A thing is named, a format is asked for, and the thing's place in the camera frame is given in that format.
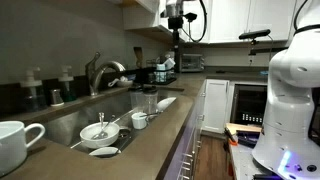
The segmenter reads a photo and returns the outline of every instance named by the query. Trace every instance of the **wooden floor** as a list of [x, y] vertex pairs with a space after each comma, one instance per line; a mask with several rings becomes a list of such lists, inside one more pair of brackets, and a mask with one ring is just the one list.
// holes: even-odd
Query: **wooden floor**
[[223, 141], [208, 136], [201, 136], [201, 141], [195, 180], [232, 180], [226, 168]]

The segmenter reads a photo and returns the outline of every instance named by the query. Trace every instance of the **stainless steel sink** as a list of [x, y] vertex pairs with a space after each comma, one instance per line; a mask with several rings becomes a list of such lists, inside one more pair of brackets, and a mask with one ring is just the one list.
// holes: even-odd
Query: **stainless steel sink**
[[[158, 101], [169, 97], [178, 97], [182, 91], [159, 89]], [[121, 147], [121, 151], [132, 142], [136, 137], [144, 132], [148, 126], [142, 130], [133, 128], [131, 115], [137, 112], [136, 109], [131, 108], [129, 92], [122, 93], [92, 106], [80, 109], [77, 112], [66, 115], [64, 117], [44, 123], [46, 128], [45, 138], [56, 143], [68, 146], [74, 150], [78, 150], [89, 154], [93, 149], [88, 149], [81, 145], [80, 131], [86, 126], [97, 123], [98, 113], [105, 113], [105, 121], [115, 115], [113, 122], [120, 126], [120, 133], [118, 140], [111, 146]]]

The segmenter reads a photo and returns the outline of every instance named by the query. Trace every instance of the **chrome faucet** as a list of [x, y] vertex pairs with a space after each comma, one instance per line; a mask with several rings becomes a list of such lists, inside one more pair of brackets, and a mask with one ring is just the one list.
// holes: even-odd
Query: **chrome faucet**
[[95, 63], [99, 59], [99, 57], [100, 53], [96, 52], [94, 58], [88, 64], [86, 64], [86, 76], [88, 77], [91, 96], [98, 95], [98, 86], [100, 84], [101, 77], [106, 69], [112, 68], [117, 72], [123, 72], [126, 70], [122, 66], [122, 64], [116, 61], [106, 62], [102, 64], [98, 69], [96, 69]]

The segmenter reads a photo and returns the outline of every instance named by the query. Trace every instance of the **white mug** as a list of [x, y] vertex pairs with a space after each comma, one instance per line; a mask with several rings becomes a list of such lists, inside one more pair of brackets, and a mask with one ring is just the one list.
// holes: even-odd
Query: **white mug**
[[132, 124], [135, 129], [143, 129], [147, 126], [147, 121], [146, 121], [146, 113], [143, 112], [138, 112], [134, 113], [131, 118], [132, 118]]
[[[26, 144], [26, 132], [39, 128], [39, 135]], [[41, 124], [31, 124], [24, 128], [20, 121], [0, 122], [0, 177], [17, 168], [27, 157], [27, 148], [45, 133]]]

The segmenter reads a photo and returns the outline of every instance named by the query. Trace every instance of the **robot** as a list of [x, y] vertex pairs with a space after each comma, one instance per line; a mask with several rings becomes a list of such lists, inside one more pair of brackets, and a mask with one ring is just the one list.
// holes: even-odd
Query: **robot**
[[290, 47], [269, 64], [268, 99], [254, 159], [283, 179], [320, 179], [320, 148], [308, 137], [320, 87], [320, 1], [313, 0]]

